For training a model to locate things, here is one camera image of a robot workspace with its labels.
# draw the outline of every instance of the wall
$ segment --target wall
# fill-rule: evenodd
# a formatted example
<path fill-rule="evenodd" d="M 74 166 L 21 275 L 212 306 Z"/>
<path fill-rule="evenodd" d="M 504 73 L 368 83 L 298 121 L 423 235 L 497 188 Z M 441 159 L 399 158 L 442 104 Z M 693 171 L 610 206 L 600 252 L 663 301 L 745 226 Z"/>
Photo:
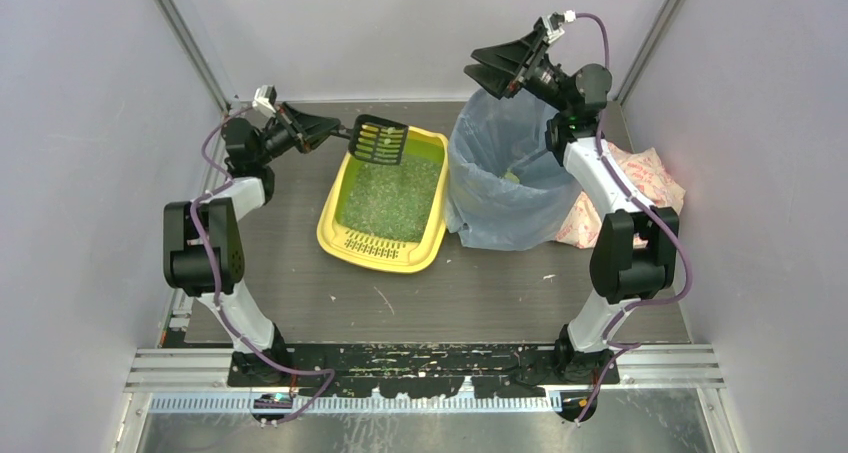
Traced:
<path fill-rule="evenodd" d="M 153 0 L 0 0 L 0 58 L 0 450 L 107 451 L 217 112 Z"/>
<path fill-rule="evenodd" d="M 750 451 L 844 451 L 844 0 L 685 0 L 626 103 L 688 188 L 684 303 Z"/>
<path fill-rule="evenodd" d="M 467 98 L 475 48 L 516 40 L 536 19 L 574 9 L 610 32 L 615 91 L 663 0 L 175 0 L 225 86 L 241 97 L 274 82 L 284 98 Z M 581 21 L 552 49 L 567 71 L 603 61 Z"/>

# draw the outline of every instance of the wood floor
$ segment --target wood floor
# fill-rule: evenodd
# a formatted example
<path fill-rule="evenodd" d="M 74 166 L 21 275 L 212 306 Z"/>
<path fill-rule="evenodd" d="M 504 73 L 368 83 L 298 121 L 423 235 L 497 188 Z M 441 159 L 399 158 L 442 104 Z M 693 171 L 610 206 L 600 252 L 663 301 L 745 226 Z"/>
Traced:
<path fill-rule="evenodd" d="M 299 107 L 340 118 L 348 126 L 358 114 L 369 113 L 449 134 L 462 103 Z M 629 149 L 620 111 L 616 105 L 608 109 L 606 133 Z M 592 289 L 591 251 L 567 245 L 496 252 L 463 248 L 456 235 L 447 235 L 433 265 L 414 275 L 374 272 L 326 254 L 315 229 L 345 147 L 330 139 L 308 155 L 292 150 L 278 158 L 272 164 L 274 199 L 239 223 L 247 284 L 287 341 L 552 342 L 580 311 Z M 556 276 L 543 279 L 549 275 Z M 677 305 L 636 310 L 616 337 L 689 341 Z M 228 337 L 195 303 L 186 341 L 225 342 Z"/>

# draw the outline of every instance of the litter box rim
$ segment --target litter box rim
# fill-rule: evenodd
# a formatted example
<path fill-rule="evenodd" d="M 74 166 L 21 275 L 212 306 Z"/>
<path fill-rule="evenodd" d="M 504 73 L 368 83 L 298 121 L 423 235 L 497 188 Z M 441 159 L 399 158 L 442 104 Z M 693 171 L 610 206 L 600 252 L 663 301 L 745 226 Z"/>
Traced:
<path fill-rule="evenodd" d="M 324 251 L 348 263 L 390 273 L 417 273 L 433 263 L 446 230 L 444 201 L 448 177 L 448 139 L 441 133 L 410 126 L 408 140 L 415 141 L 415 137 L 424 139 L 427 143 L 438 145 L 443 151 L 442 168 L 436 184 L 436 193 L 421 241 L 415 243 L 389 240 L 342 226 L 336 221 L 336 209 L 340 201 L 345 172 L 351 161 L 355 160 L 348 152 L 345 153 L 318 221 L 316 232 L 318 244 Z M 359 251 L 351 249 L 348 246 L 351 244 L 358 246 Z M 395 251 L 401 258 L 380 257 L 375 254 L 382 253 L 385 255 L 386 252 Z"/>

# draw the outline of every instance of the yellow tray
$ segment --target yellow tray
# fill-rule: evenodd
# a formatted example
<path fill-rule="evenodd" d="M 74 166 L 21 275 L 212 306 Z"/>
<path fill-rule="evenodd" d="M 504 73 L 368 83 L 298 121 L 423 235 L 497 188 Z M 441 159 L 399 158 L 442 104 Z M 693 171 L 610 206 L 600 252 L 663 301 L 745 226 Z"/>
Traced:
<path fill-rule="evenodd" d="M 430 208 L 430 218 L 419 243 L 387 240 L 339 224 L 339 211 L 344 207 L 356 175 L 363 165 L 363 162 L 353 158 L 350 153 L 345 154 L 318 222 L 318 243 L 321 248 L 349 263 L 373 270 L 416 273 L 430 266 L 436 259 L 445 236 L 443 207 L 448 177 L 447 148 L 448 140 L 444 135 L 414 126 L 409 127 L 403 154 L 423 157 L 442 165 L 433 206 Z"/>

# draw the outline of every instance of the trash bin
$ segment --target trash bin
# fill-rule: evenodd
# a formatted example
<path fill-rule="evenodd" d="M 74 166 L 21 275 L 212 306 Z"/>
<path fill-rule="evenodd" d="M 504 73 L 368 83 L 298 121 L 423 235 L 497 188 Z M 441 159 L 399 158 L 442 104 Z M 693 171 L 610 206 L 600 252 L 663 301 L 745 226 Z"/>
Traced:
<path fill-rule="evenodd" d="M 555 238 L 580 184 L 545 149 L 556 110 L 522 90 L 497 100 L 479 90 L 448 145 L 445 222 L 463 246 L 527 250 Z"/>

